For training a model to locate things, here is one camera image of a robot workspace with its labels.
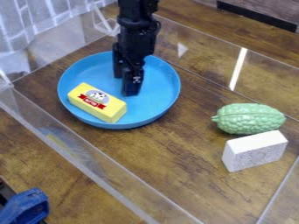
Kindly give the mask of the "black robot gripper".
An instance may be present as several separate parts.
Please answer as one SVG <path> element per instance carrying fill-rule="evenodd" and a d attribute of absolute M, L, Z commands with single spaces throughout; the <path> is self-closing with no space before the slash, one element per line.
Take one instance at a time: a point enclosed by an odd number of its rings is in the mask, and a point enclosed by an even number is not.
<path fill-rule="evenodd" d="M 117 42 L 112 46 L 112 60 L 113 76 L 123 77 L 124 96 L 139 94 L 144 81 L 141 66 L 145 57 L 155 52 L 156 35 L 161 29 L 160 22 L 153 18 L 157 4 L 159 0 L 117 0 L 116 21 L 120 25 L 120 33 L 116 35 Z"/>

